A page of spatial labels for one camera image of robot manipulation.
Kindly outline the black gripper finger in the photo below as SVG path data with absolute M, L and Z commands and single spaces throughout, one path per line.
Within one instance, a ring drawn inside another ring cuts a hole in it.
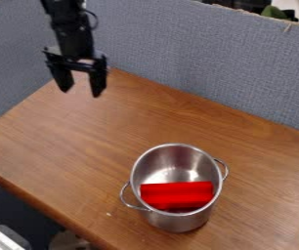
M 46 65 L 60 90 L 66 93 L 74 85 L 70 69 L 58 62 L 46 62 Z
M 92 96 L 97 98 L 106 88 L 106 65 L 97 64 L 89 72 L 89 85 Z

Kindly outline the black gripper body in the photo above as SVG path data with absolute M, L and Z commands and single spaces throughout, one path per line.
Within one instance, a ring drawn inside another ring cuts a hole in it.
M 104 73 L 106 56 L 93 47 L 93 36 L 88 24 L 52 24 L 56 44 L 45 46 L 42 54 L 52 73 Z

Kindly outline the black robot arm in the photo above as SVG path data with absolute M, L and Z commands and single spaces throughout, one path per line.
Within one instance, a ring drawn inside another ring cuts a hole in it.
M 89 23 L 89 15 L 96 14 L 85 8 L 85 0 L 40 0 L 49 16 L 57 45 L 44 48 L 45 64 L 60 90 L 66 93 L 74 86 L 73 71 L 89 76 L 92 96 L 97 98 L 106 88 L 106 56 L 93 47 L 92 31 L 97 28 Z

